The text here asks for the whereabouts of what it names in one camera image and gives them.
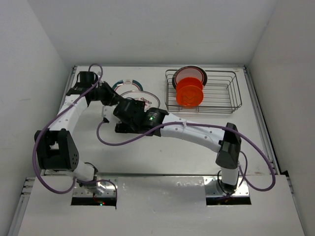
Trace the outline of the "white plate teal rim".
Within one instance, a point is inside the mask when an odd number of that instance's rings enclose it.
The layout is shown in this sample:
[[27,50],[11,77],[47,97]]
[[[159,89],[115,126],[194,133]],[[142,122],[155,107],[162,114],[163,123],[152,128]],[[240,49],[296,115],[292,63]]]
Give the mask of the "white plate teal rim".
[[143,86],[137,80],[126,79],[117,81],[112,89],[118,94],[122,94],[131,90],[143,91]]

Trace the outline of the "white plate red characters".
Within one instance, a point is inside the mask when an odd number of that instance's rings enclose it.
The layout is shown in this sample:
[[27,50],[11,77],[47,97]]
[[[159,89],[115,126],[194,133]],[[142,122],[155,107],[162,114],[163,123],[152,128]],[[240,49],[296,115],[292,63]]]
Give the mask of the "white plate red characters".
[[140,91],[140,90],[131,90],[126,91],[121,94],[123,98],[129,98],[139,101],[145,102],[144,111],[147,111],[150,108],[159,108],[160,107],[160,100],[159,98],[147,91]]

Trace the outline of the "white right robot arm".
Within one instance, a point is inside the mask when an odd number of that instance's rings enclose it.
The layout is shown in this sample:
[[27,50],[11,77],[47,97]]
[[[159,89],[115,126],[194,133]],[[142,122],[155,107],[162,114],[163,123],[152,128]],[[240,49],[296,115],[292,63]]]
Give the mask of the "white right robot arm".
[[222,131],[216,131],[160,108],[146,108],[143,101],[131,98],[124,98],[114,106],[103,106],[102,116],[104,123],[116,123],[117,133],[176,138],[210,149],[217,154],[216,164],[221,170],[218,187],[226,195],[235,192],[241,150],[236,125],[227,123]]

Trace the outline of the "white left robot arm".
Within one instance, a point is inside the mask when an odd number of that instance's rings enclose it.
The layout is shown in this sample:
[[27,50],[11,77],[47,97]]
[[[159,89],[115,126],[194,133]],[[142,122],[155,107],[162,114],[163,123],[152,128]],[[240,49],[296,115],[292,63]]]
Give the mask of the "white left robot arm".
[[79,117],[92,101],[100,101],[104,106],[115,106],[122,99],[100,78],[92,71],[78,73],[76,83],[66,93],[57,117],[35,134],[36,167],[64,172],[84,182],[94,180],[95,168],[80,160],[72,133]]

